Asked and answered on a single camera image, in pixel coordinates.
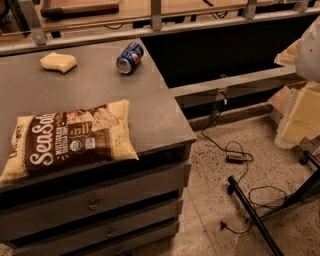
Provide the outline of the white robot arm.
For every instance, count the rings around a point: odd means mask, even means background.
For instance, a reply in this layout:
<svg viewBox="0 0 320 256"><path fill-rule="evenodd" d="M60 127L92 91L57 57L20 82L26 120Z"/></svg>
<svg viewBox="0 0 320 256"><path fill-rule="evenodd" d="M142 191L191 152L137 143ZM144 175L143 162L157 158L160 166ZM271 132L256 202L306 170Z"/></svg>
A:
<svg viewBox="0 0 320 256"><path fill-rule="evenodd" d="M289 96L277 130L275 144L290 149L320 121L320 16L300 39L279 53L274 62L281 66L294 65L296 74L307 81L302 89Z"/></svg>

